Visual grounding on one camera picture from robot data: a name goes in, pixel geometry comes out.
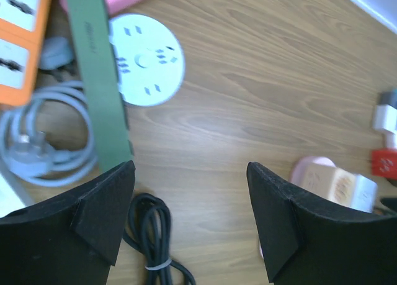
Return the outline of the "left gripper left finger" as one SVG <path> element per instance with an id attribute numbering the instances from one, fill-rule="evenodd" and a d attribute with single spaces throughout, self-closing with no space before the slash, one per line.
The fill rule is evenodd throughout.
<path id="1" fill-rule="evenodd" d="M 1 284 L 106 284 L 134 186 L 127 161 L 1 218 Z"/>

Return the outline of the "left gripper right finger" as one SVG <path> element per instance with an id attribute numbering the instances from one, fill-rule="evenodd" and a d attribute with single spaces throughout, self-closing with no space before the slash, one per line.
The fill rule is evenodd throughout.
<path id="1" fill-rule="evenodd" d="M 246 176 L 270 283 L 396 283 L 395 216 L 327 201 L 257 162 Z"/>

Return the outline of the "white grey cube plug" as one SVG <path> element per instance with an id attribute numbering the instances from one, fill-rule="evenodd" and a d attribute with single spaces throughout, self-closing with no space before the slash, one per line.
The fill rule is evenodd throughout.
<path id="1" fill-rule="evenodd" d="M 372 213 L 377 199 L 378 185 L 371 179 L 355 175 L 355 188 L 350 207 L 362 212 Z"/>

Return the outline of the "green power strip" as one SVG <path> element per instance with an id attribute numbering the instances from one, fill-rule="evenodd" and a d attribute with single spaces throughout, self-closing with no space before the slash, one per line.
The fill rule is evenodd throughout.
<path id="1" fill-rule="evenodd" d="M 109 41 L 107 8 L 104 0 L 66 2 L 99 167 L 107 171 L 133 159 L 113 46 Z"/>

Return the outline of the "pink round socket with cable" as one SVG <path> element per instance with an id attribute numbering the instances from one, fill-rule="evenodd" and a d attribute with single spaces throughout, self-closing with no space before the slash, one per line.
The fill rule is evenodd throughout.
<path id="1" fill-rule="evenodd" d="M 329 200 L 336 165 L 323 156 L 306 156 L 293 166 L 288 181 L 319 197 Z"/>

